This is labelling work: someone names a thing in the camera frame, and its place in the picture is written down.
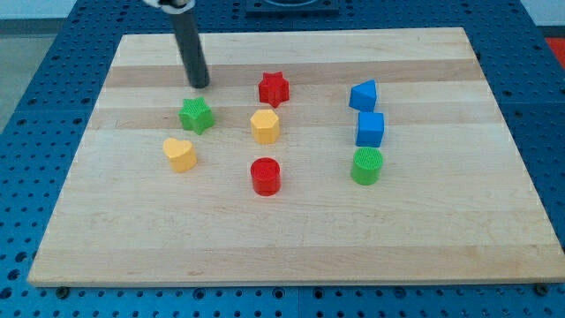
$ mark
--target green block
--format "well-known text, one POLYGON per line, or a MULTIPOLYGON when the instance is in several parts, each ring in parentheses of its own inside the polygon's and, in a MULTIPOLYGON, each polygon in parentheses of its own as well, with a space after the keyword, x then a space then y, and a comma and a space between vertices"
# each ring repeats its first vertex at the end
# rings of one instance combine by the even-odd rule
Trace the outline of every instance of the green block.
POLYGON ((353 156, 351 177, 362 186, 372 185, 379 179, 382 163, 382 154, 379 149, 370 147, 359 148, 353 156))
POLYGON ((183 129, 192 130, 197 134, 202 134, 207 128, 214 125, 212 110, 204 97, 196 99, 185 99, 183 108, 178 112, 183 129))

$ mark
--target blue perforated table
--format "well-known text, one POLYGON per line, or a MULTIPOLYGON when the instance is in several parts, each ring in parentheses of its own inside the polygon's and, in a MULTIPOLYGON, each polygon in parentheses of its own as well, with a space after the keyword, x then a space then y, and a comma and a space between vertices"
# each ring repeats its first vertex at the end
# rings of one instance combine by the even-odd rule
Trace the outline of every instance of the blue perforated table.
MULTIPOLYGON (((565 73, 517 1, 343 0, 340 14, 247 18, 208 0, 202 32, 464 27, 546 211, 565 244, 565 73)), ((78 1, 0 136, 0 317, 538 317, 565 285, 35 289, 34 253, 123 34, 170 33, 141 1, 78 1)))

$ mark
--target yellow block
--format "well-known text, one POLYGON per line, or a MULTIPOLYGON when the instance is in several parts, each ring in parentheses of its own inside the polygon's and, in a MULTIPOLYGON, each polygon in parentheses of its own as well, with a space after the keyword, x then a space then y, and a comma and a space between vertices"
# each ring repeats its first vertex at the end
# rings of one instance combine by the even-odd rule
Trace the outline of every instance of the yellow block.
POLYGON ((196 151, 188 140, 168 138, 162 143, 162 151, 175 172, 185 172, 196 165, 196 151))
POLYGON ((257 110, 251 117, 251 130, 259 144, 274 143, 281 134, 279 117, 273 110, 257 110))

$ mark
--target blue cube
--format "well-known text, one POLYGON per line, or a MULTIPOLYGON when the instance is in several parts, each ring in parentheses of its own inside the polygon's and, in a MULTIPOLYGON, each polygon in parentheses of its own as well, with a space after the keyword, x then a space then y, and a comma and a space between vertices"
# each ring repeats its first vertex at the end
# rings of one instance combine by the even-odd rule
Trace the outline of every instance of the blue cube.
POLYGON ((359 112, 357 122, 358 147, 380 147, 385 132, 385 117, 382 113, 359 112))
POLYGON ((355 110, 374 111, 377 100, 377 83, 374 79, 351 88, 350 107, 355 110))

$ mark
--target red block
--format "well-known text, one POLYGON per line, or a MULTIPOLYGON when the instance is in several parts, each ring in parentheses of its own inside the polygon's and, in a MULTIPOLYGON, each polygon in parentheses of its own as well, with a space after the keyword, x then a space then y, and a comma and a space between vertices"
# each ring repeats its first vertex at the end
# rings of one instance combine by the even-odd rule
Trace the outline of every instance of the red block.
POLYGON ((281 102, 289 99, 289 82, 283 77, 283 72, 264 72, 263 80, 259 83, 259 101, 277 108, 281 102))
POLYGON ((565 39, 563 38, 546 38, 547 44, 554 52, 555 57, 561 63, 561 67, 565 69, 565 39))
POLYGON ((259 158, 251 165, 253 190, 258 195, 269 196, 281 189, 281 167, 273 158, 259 158))

